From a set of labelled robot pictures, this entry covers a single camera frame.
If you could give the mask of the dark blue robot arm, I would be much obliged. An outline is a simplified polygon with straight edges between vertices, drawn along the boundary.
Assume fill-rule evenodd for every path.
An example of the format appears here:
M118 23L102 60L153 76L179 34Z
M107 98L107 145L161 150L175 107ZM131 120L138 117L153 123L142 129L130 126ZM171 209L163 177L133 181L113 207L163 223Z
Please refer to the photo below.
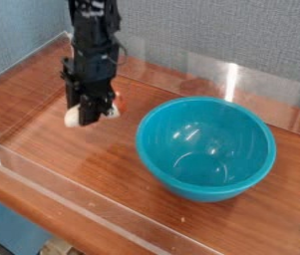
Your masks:
M121 30L117 0L68 0L74 28L72 56L62 60L60 77L66 83L68 128L95 123L101 116L121 115L119 94L113 88L117 75Z

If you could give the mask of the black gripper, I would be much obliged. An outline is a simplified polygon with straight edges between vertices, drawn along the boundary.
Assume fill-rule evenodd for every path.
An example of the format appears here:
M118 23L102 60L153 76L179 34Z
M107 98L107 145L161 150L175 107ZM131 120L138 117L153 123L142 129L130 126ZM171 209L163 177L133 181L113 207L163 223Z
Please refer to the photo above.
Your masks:
M62 59L60 77L66 82L67 108L79 104L80 126L115 113L111 82L117 75L118 60L118 44L86 49L72 44L72 56Z

